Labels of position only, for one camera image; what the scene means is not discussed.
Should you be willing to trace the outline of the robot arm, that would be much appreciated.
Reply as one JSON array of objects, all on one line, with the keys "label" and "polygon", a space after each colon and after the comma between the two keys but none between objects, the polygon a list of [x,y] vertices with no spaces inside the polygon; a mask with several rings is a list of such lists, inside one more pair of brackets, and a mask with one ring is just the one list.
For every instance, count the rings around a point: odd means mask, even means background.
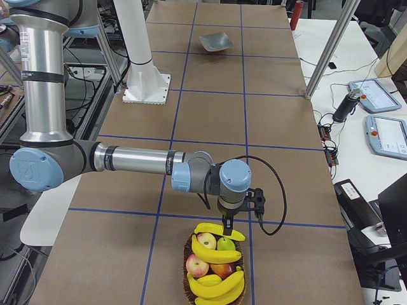
[{"label": "robot arm", "polygon": [[26,132],[10,158],[10,172],[24,188],[43,192],[87,172],[129,171],[169,175],[172,187],[217,196],[222,234],[247,210],[251,169],[242,158],[214,164],[206,152],[186,153],[109,146],[76,140],[66,127],[64,34],[96,36],[95,1],[10,1],[19,29]]}]

